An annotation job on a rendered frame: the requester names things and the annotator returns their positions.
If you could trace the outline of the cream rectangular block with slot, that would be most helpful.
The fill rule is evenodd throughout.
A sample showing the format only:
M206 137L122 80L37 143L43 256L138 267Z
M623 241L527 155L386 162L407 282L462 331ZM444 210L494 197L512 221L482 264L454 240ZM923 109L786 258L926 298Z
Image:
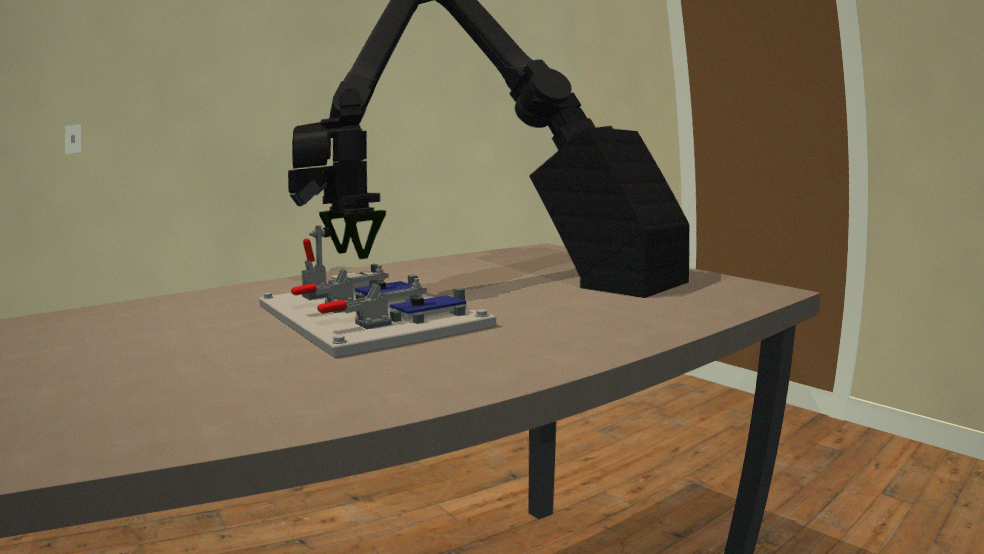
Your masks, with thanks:
M361 275L360 275L360 274L361 274ZM347 274L347 277L349 277L349 278L351 278L351 277L357 277L357 276L363 276L363 275L369 275L369 274L374 274L374 273L373 273L373 272L370 272L370 271L362 271L362 272L360 272L360 274L357 274L357 273L348 273L348 274ZM331 279L334 279L334 280L336 280L336 278L337 278L337 276L338 276L338 275L335 275L335 276L331 276ZM355 290L355 288L359 288L359 287L366 287L366 286L370 286L370 284L369 284L369 281L366 281L366 282L360 282L360 283L354 283L354 284L353 284L353 287L354 287L354 290Z

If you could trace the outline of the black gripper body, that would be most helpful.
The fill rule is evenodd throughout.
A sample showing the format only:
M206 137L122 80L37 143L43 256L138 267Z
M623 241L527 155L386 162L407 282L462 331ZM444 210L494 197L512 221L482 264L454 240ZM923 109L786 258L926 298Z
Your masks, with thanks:
M330 210L333 213L357 214L374 212L374 208L369 207L369 203L380 202L380 193L367 193L367 161L352 162L352 164L357 164L358 195L342 197L323 196L323 204L332 204Z

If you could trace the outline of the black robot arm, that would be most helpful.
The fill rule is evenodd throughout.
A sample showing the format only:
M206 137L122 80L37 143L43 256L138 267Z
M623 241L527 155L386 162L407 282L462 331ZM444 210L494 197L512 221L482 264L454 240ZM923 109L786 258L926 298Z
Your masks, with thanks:
M390 0L341 81L329 119L294 128L293 169L327 165L331 138L333 162L347 163L288 170L288 191L297 206L324 188L324 197L358 195L357 164L352 162L367 159L367 131L362 131L359 122L411 16L419 4L430 1L434 0ZM590 118L584 119L587 117L571 93L569 80L543 60L526 55L478 0L435 1L448 10L501 73L522 122L535 128L549 126L558 150L586 127L595 127Z

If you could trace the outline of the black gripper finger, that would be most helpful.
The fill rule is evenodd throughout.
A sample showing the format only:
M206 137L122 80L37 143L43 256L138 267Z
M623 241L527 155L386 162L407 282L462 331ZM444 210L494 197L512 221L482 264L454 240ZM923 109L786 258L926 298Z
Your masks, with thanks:
M367 215L367 216L363 216ZM358 254L359 259L366 259L369 256L375 237L379 231L379 228L385 218L386 210L377 210L374 212L365 212L357 214L343 214L344 221L346 223L347 229L349 231L350 237L354 244L355 250ZM372 220L371 229L366 241L365 248L362 248L358 231L357 222L370 221Z
M319 216L320 216L322 222L324 223L325 227L329 227L330 228L330 230L331 230L330 237L331 237L331 239L332 239L332 241L333 241L333 243L334 243L334 245L335 245L335 247L337 249L337 252L339 254L346 253L347 248L348 248L348 244L349 244L349 241L350 241L349 231L348 231L348 229L347 229L347 227L345 225L345 232L344 232L343 242L342 242L342 244L340 244L340 241L339 241L339 239L337 237L337 234L336 234L336 232L334 230L334 227L332 225L332 222L331 222L332 219L343 218L343 214L333 213L332 210L330 210L330 211L324 211L324 212L322 211L322 212L319 212Z

